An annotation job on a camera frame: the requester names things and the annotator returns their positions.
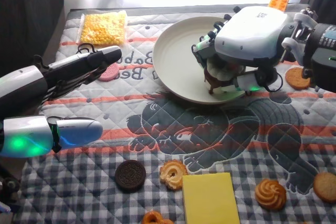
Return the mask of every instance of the robotic hand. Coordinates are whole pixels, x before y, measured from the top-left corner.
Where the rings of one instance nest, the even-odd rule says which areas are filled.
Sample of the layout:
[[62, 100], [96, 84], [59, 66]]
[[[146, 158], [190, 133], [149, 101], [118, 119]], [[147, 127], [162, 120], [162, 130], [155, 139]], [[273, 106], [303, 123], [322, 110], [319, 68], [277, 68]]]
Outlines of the robotic hand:
[[[296, 61], [304, 66], [303, 78], [311, 84], [336, 92], [336, 26], [318, 24], [309, 8], [287, 14], [264, 6], [234, 8], [233, 17], [224, 16], [214, 30], [192, 46], [204, 68], [209, 92], [236, 90], [275, 92], [282, 77], [274, 68], [280, 61]], [[277, 90], [269, 86], [280, 78]]]
[[0, 156], [33, 157], [53, 150], [83, 146], [97, 140], [102, 125], [90, 118], [46, 118], [33, 114], [44, 102], [57, 99], [82, 84], [100, 77], [106, 68], [121, 58], [117, 46], [92, 52], [78, 47], [77, 54], [44, 66], [38, 65], [11, 72], [0, 78]]

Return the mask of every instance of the plate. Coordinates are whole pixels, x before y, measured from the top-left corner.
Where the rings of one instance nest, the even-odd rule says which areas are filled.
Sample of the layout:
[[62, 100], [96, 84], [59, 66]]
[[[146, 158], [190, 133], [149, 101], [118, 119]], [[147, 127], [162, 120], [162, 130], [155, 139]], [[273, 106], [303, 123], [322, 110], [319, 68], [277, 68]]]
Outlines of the plate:
[[217, 17], [195, 17], [175, 23], [157, 39], [153, 50], [154, 69], [163, 84], [177, 96], [195, 103], [220, 104], [239, 98], [244, 91], [209, 94], [202, 67], [191, 46], [205, 36]]

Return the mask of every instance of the bag of yellow beads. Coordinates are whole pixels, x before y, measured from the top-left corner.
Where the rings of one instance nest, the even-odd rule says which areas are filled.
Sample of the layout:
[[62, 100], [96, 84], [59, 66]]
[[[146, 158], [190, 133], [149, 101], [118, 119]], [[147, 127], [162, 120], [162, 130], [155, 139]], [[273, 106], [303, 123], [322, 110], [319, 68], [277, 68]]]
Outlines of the bag of yellow beads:
[[127, 14], [117, 13], [82, 15], [76, 43], [121, 45], [125, 41]]

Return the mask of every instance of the gray quilted fabric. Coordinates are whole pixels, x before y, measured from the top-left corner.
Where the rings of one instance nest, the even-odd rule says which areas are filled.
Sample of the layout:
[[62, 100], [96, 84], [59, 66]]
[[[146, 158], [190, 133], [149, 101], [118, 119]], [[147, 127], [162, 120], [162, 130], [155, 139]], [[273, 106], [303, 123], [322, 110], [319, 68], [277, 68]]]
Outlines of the gray quilted fabric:
[[[336, 206], [312, 189], [317, 173], [336, 173], [335, 94], [295, 91], [284, 82], [277, 93], [256, 92], [205, 108], [163, 88], [152, 67], [156, 39], [173, 23], [202, 15], [224, 14], [129, 17], [117, 79], [95, 81], [42, 107], [46, 116], [94, 118], [104, 132], [86, 147], [28, 160], [19, 192], [23, 207], [14, 223], [141, 223], [156, 210], [183, 224], [182, 192], [159, 181], [159, 168], [171, 159], [180, 159], [191, 174], [230, 172], [243, 224], [336, 223]], [[57, 60], [77, 51], [71, 42], [78, 25], [79, 19], [66, 22]], [[282, 63], [277, 69], [284, 76], [292, 67]], [[147, 172], [144, 187], [132, 194], [114, 182], [126, 159], [139, 160]], [[287, 190], [283, 210], [266, 211], [256, 202], [255, 186], [263, 178], [277, 179]]]

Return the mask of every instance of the pink cookie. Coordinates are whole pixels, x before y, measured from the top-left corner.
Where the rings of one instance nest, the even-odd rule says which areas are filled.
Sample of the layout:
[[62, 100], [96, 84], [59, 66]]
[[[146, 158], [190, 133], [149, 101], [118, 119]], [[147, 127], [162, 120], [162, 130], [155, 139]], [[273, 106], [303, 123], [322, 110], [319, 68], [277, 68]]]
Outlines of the pink cookie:
[[104, 73], [98, 78], [100, 81], [111, 81], [113, 80], [119, 73], [119, 65], [117, 63], [113, 63], [110, 65]]

